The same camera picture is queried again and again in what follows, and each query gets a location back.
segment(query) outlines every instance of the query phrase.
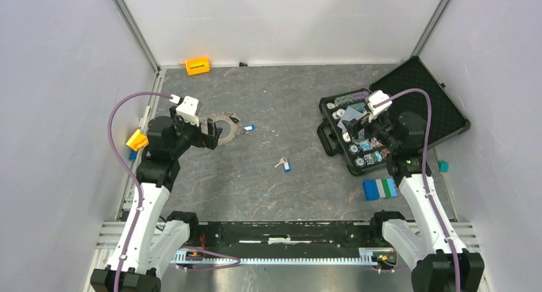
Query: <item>blue object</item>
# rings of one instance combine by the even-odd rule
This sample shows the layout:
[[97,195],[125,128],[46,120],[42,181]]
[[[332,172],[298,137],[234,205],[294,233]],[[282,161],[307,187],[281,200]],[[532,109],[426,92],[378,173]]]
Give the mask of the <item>blue object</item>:
[[448,173],[448,162],[442,160],[438,161],[438,170],[441,173]]
[[363,181],[362,186],[366,201],[376,201],[380,198],[378,187],[376,186],[376,180],[365,180]]
[[136,161],[137,158],[137,151],[132,150],[130,151],[130,157],[128,158],[130,162]]
[[290,161],[286,161],[286,163],[284,163],[284,171],[287,173],[291,171]]
[[393,178],[387,178],[386,181],[388,183],[388,187],[390,188],[391,197],[397,197],[397,188],[395,187]]

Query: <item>cable connector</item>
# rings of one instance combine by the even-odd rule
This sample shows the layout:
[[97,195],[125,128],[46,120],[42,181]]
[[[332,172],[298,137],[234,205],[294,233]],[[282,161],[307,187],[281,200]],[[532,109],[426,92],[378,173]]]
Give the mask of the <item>cable connector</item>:
[[171,98],[169,99],[169,101],[178,105],[181,102],[181,98],[177,95],[171,94]]

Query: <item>key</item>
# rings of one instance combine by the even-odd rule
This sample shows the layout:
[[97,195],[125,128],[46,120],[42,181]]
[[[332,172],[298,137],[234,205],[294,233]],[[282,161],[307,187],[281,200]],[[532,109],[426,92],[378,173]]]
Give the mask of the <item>key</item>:
[[277,165],[275,165],[275,167],[279,167],[279,165],[285,164],[285,163],[287,163],[287,161],[288,160],[286,158],[281,158],[281,160],[279,161],[279,163]]

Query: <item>green stripe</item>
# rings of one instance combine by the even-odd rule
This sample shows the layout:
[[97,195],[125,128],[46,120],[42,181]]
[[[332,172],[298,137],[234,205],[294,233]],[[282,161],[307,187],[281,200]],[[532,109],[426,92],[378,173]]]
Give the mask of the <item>green stripe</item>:
[[386,198],[391,198],[391,192],[389,191],[388,181],[386,179],[378,180],[384,186],[384,193],[386,193]]

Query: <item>purple cable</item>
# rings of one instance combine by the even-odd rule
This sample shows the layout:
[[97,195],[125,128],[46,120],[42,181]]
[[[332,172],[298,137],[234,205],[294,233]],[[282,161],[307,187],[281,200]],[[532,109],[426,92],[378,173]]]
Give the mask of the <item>purple cable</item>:
[[[143,95],[150,95],[150,96],[161,96],[171,99],[171,95],[164,94],[164,93],[156,93],[156,92],[139,92],[135,94],[131,94],[129,96],[126,96],[123,100],[121,100],[115,108],[113,108],[113,111],[111,112],[111,115],[109,116],[109,122],[107,123],[107,136],[109,138],[109,145],[111,145],[111,149],[113,150],[113,153],[115,154],[115,157],[120,162],[122,167],[128,174],[130,175],[131,179],[134,181],[135,186],[137,187],[137,193],[139,194],[139,199],[137,200],[137,207],[140,208],[143,205],[143,189],[141,188],[141,184],[137,180],[135,174],[132,172],[132,170],[128,167],[128,165],[124,162],[121,155],[119,154],[118,150],[115,147],[115,142],[113,141],[113,133],[112,133],[112,124],[113,124],[113,118],[115,117],[115,114],[117,113],[118,109],[121,105],[123,105],[128,100],[137,97],[137,96],[143,96]],[[122,248],[121,255],[125,255],[128,251],[128,245],[130,243],[130,240],[132,239],[132,234],[134,233],[134,229],[136,228],[137,220],[139,218],[139,210],[135,210],[134,220],[132,221],[132,225],[130,225],[130,229],[128,230],[128,234],[126,235],[126,240],[124,241],[124,246]],[[124,264],[124,260],[120,259],[119,257],[119,264],[117,266],[117,270],[115,271],[115,282],[113,286],[113,291],[118,292],[119,291],[119,281],[120,281],[120,272],[122,270],[122,266]]]
[[[406,89],[402,92],[399,92],[393,96],[391,96],[389,99],[384,100],[383,102],[376,104],[375,108],[386,104],[387,102],[390,102],[394,99],[397,99],[405,94],[418,92],[425,96],[425,100],[427,102],[427,127],[425,129],[425,138],[424,138],[424,149],[422,153],[422,179],[425,187],[426,194],[431,194],[431,191],[429,189],[429,183],[427,182],[427,172],[426,172],[426,164],[427,164],[427,146],[429,145],[429,130],[431,128],[431,99],[429,98],[429,94],[425,92],[422,89]],[[431,207],[433,207],[433,211],[435,212],[435,215],[437,216],[438,223],[440,224],[440,227],[442,228],[442,231],[444,232],[444,236],[446,238],[450,237],[450,232],[446,228],[446,224],[444,223],[444,220],[442,219],[442,216],[440,215],[440,212],[437,209],[437,205],[435,204],[435,200],[432,195],[428,195],[429,202],[431,203]],[[450,249],[452,251],[452,257],[454,259],[454,269],[455,269],[455,280],[456,280],[456,292],[461,292],[461,277],[460,277],[460,269],[459,269],[459,258],[457,254],[456,247],[454,246],[453,240],[450,238],[447,240],[448,244],[450,245]]]
[[241,263],[240,258],[219,254],[217,252],[211,252],[211,251],[205,250],[205,249],[199,249],[197,247],[181,246],[180,249],[189,249],[189,250],[193,250],[195,252],[202,252],[204,254],[212,255],[212,256],[215,256],[215,257],[237,260],[237,262],[235,262],[235,263],[230,263],[228,265],[213,266],[211,268],[186,268],[186,271],[188,271],[188,272],[203,272],[203,271],[220,270],[220,269],[223,269],[223,268],[232,268],[234,266],[238,266]]

